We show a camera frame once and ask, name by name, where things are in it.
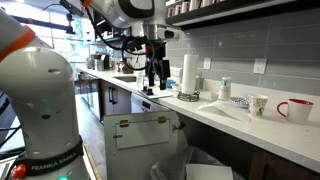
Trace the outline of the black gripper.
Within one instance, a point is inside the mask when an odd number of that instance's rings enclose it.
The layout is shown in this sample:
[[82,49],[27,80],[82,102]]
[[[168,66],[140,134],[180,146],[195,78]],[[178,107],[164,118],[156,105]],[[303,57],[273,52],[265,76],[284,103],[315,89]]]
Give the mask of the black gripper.
[[167,78],[170,76],[170,63],[163,60],[166,54],[165,43],[160,41],[151,41],[146,44],[147,62],[146,75],[148,76],[149,86],[154,86],[154,75],[160,78],[160,89],[166,89]]

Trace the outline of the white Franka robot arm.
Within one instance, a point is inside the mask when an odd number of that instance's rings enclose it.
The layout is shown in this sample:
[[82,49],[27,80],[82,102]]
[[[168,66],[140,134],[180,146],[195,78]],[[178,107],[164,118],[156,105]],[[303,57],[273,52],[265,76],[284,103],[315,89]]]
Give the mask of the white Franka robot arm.
[[[176,37],[167,29],[165,1],[79,1],[80,7],[67,0],[60,0],[60,4],[79,16],[95,10],[118,29],[142,24],[143,35],[125,38],[118,50],[135,54],[145,45],[148,61],[143,70],[150,85],[158,77],[164,90],[170,76],[165,43]],[[20,121],[25,143],[25,154],[15,161],[5,180],[90,180],[78,131],[70,64],[31,28],[3,11],[0,23],[0,89]]]

